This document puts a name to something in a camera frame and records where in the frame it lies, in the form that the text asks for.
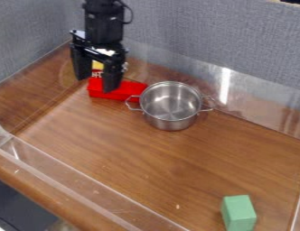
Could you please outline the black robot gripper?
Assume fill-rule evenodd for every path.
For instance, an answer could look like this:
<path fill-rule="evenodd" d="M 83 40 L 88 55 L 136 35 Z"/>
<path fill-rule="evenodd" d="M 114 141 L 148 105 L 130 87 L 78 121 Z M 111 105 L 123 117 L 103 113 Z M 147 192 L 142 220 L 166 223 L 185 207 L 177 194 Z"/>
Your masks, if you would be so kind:
<path fill-rule="evenodd" d="M 123 39 L 124 9 L 128 6 L 120 0 L 84 0 L 84 30 L 71 30 L 72 43 L 70 54 L 76 80 L 92 75 L 92 60 L 104 64 L 103 92 L 108 93 L 119 88 L 123 77 L 123 63 L 126 49 Z M 106 56 L 95 49 L 112 50 L 115 54 Z"/>

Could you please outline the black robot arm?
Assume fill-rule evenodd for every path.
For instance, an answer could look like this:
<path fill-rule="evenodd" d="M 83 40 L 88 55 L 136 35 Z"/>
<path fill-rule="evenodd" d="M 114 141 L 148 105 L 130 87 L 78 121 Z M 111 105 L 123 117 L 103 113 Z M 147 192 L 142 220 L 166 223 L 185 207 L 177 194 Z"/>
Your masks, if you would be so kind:
<path fill-rule="evenodd" d="M 124 8 L 120 0 L 84 0 L 84 30 L 71 30 L 70 55 L 76 80 L 92 74 L 92 61 L 103 64 L 103 92 L 119 88 L 126 71 Z"/>

